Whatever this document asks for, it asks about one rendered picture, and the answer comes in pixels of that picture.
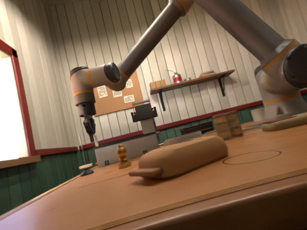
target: white paper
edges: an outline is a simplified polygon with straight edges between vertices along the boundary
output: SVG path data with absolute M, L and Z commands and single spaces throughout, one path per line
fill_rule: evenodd
M 134 102 L 134 95 L 124 96 L 125 103 Z
M 121 91 L 113 91 L 113 97 L 122 97 L 122 92 Z
M 126 82 L 126 87 L 127 87 L 127 89 L 129 89 L 129 88 L 132 88 L 132 87 L 133 87 L 133 84 L 132 84 L 132 79 L 129 79 L 129 80 Z
M 107 97 L 106 86 L 97 87 L 99 98 Z

